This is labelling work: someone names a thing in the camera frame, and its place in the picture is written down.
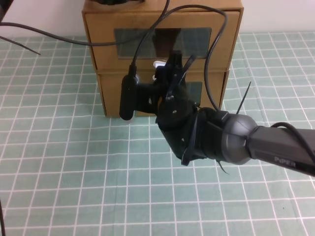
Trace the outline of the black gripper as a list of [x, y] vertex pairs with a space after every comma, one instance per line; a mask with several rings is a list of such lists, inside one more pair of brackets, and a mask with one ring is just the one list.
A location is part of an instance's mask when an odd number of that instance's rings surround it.
[[205, 159], [197, 145], [197, 107], [202, 94], [201, 82], [186, 82], [182, 52], [170, 51], [165, 66], [156, 69], [151, 84], [137, 84], [136, 111], [156, 115], [156, 124], [182, 165]]

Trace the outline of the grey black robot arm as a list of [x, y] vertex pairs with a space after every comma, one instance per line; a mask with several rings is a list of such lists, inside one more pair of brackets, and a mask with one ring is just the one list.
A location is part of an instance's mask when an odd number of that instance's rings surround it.
[[315, 132], [278, 122], [258, 125], [251, 117], [212, 108], [199, 108], [190, 98], [186, 72], [195, 57], [182, 63], [173, 51], [156, 68], [155, 80], [142, 84], [130, 67], [136, 92], [136, 110], [156, 115], [156, 123], [182, 165], [213, 159], [242, 165], [251, 159], [304, 173], [315, 174]]

